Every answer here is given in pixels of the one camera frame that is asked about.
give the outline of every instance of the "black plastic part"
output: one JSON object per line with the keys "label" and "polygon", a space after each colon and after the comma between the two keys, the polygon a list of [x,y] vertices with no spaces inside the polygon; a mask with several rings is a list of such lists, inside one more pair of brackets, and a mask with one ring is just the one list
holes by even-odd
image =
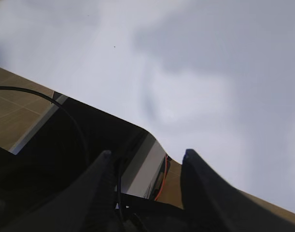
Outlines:
{"label": "black plastic part", "polygon": [[127,223],[128,219],[138,229],[138,232],[190,231],[189,216],[180,208],[127,194],[122,194],[122,201],[128,206],[124,208],[127,231],[134,231]]}
{"label": "black plastic part", "polygon": [[54,91],[52,98],[56,101],[60,96],[62,96],[61,93],[58,93],[58,92]]}
{"label": "black plastic part", "polygon": [[0,232],[86,232],[105,229],[113,213],[114,178],[111,176],[110,157],[110,151],[102,152],[87,171],[55,199]]}
{"label": "black plastic part", "polygon": [[15,156],[11,152],[0,147],[0,167],[5,164],[8,164],[14,158]]}
{"label": "black plastic part", "polygon": [[294,224],[242,195],[194,150],[184,156],[181,187],[184,209],[198,231],[295,232]]}

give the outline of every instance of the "floor tile grout line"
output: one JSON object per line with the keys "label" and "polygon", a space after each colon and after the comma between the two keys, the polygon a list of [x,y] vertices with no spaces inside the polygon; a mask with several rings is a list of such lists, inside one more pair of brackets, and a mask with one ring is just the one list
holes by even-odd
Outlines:
{"label": "floor tile grout line", "polygon": [[30,110],[30,109],[26,108],[25,106],[19,105],[19,104],[15,103],[15,102],[13,102],[13,101],[10,101],[10,100],[8,100],[8,99],[6,99],[6,98],[3,98],[3,97],[1,97],[1,96],[0,96],[0,98],[3,99],[3,100],[5,100],[5,101],[7,101],[7,102],[10,102],[10,103],[12,103],[12,104],[14,104],[14,105],[16,105],[16,106],[19,106],[19,107],[20,107],[19,109],[24,108],[24,109],[26,109],[26,110],[29,110],[29,111],[35,113],[35,114],[41,115],[41,114],[39,114],[39,113],[36,112],[36,111]]}
{"label": "floor tile grout line", "polygon": [[22,108],[18,108],[18,109],[16,109],[16,110],[13,110],[13,111],[11,111],[11,112],[8,112],[8,113],[6,113],[6,114],[0,116],[0,119],[3,118],[3,117],[5,117],[5,116],[8,116],[9,114],[12,114],[12,113],[14,113],[14,112],[16,112],[16,111],[18,111],[18,110],[20,110],[20,109],[22,109]]}
{"label": "floor tile grout line", "polygon": [[165,185],[168,184],[168,183],[171,183],[173,180],[175,180],[177,177],[180,177],[180,176],[175,176],[175,177],[172,177],[171,179],[169,180],[165,180]]}
{"label": "floor tile grout line", "polygon": [[178,175],[178,174],[176,174],[176,173],[171,173],[171,174],[173,174],[173,175],[174,175],[174,177],[181,176],[181,175]]}
{"label": "floor tile grout line", "polygon": [[36,100],[34,100],[34,101],[32,101],[32,102],[30,102],[30,103],[28,103],[27,105],[24,105],[24,106],[22,106],[22,107],[26,108],[26,106],[28,106],[28,105],[30,105],[30,104],[33,104],[33,103],[35,103],[36,101],[39,101],[40,99],[44,99],[44,98],[39,97],[39,96],[36,96],[36,97],[38,97],[38,99],[36,99]]}
{"label": "floor tile grout line", "polygon": [[6,82],[6,81],[10,80],[10,79],[13,79],[15,76],[16,76],[15,74],[13,74],[13,75],[9,76],[9,77],[8,77],[8,78],[6,78],[5,80],[1,81],[1,82],[0,82],[0,85],[1,85],[2,83],[4,83],[4,82]]}
{"label": "floor tile grout line", "polygon": [[[50,96],[50,94],[45,94],[45,93],[42,93],[42,94],[44,94],[44,95],[46,95],[46,96],[48,96],[48,97],[50,97],[50,98],[53,97],[53,96]],[[30,95],[35,96],[37,99],[33,100],[32,102],[28,103],[27,105],[30,105],[30,104],[32,104],[32,103],[35,103],[36,101],[38,101],[39,99],[41,99],[41,97],[39,97],[39,96],[37,96],[37,95],[34,95],[34,94],[30,94]],[[15,104],[15,105],[19,105],[19,106],[21,106],[21,107],[24,107],[24,108],[27,106],[27,105],[20,105],[20,104],[18,104],[18,103],[15,103],[15,102],[13,102],[13,101],[10,101],[10,100],[8,100],[8,99],[6,99],[6,98],[4,98],[4,97],[1,97],[1,96],[0,96],[0,98],[6,100],[6,101],[8,101],[8,102],[12,102],[12,103]]]}
{"label": "floor tile grout line", "polygon": [[[169,170],[169,173],[173,173],[173,174],[176,174],[175,172],[172,172],[171,170]],[[176,174],[176,175],[180,175],[180,174]]]}
{"label": "floor tile grout line", "polygon": [[171,172],[171,173],[173,173],[175,175],[181,175],[181,172]]}

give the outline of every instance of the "orange wire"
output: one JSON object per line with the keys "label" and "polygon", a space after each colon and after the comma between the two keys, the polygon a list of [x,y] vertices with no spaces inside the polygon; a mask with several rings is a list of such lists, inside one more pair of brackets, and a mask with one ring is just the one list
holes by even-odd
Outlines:
{"label": "orange wire", "polygon": [[167,174],[167,165],[168,165],[167,162],[168,162],[168,158],[167,158],[167,155],[166,155],[165,156],[165,173],[163,175],[163,180],[162,180],[162,184],[161,184],[160,190],[159,190],[157,196],[155,197],[155,201],[158,200],[158,198],[159,198],[159,196],[160,196],[160,194],[162,192],[163,186],[165,185],[165,179],[166,179],[166,174]]}

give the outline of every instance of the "tiled floor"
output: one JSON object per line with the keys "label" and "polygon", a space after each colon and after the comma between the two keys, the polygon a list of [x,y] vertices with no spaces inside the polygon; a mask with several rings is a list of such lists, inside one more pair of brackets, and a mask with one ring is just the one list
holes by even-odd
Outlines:
{"label": "tiled floor", "polygon": [[[0,68],[0,86],[3,85],[30,88],[48,96],[53,95],[52,90]],[[49,105],[50,102],[35,95],[0,90],[0,146],[9,150]],[[181,165],[172,161],[163,191],[158,198],[160,202],[183,207],[180,175]],[[243,194],[275,214],[295,223],[295,214],[247,193]]]}
{"label": "tiled floor", "polygon": [[[53,95],[52,90],[1,68],[0,86],[24,87]],[[29,93],[0,90],[0,146],[9,150],[49,105],[50,102]]]}

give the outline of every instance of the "black cable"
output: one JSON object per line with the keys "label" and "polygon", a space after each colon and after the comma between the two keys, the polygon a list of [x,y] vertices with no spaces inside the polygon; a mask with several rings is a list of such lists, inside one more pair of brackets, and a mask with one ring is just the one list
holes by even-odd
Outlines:
{"label": "black cable", "polygon": [[132,214],[131,221],[138,228],[140,232],[149,232],[147,227],[144,225],[143,221],[141,220],[141,218],[136,213]]}
{"label": "black cable", "polygon": [[126,231],[125,227],[124,227],[124,216],[123,216],[122,197],[121,197],[123,166],[124,166],[124,160],[121,158],[120,162],[119,162],[118,176],[117,176],[117,202],[118,202],[119,219],[122,223],[122,229],[123,229],[123,231]]}
{"label": "black cable", "polygon": [[0,90],[12,90],[12,91],[19,91],[19,92],[25,92],[25,93],[30,93],[30,94],[33,94],[33,95],[37,95],[37,96],[39,96],[41,98],[44,98],[44,99],[48,100],[49,102],[53,103],[58,108],[62,109],[66,113],[66,115],[72,120],[72,122],[74,123],[74,125],[75,125],[75,127],[76,127],[76,129],[78,131],[78,134],[79,134],[79,137],[80,137],[80,139],[82,141],[83,149],[84,149],[84,152],[85,152],[85,162],[86,162],[86,165],[88,167],[88,165],[89,165],[89,152],[88,152],[88,146],[87,146],[87,143],[85,141],[83,132],[82,132],[79,124],[72,117],[72,115],[63,107],[62,104],[60,104],[59,102],[55,101],[54,99],[46,96],[43,93],[39,93],[37,91],[31,90],[31,89],[27,89],[27,88],[10,87],[10,86],[0,86]]}

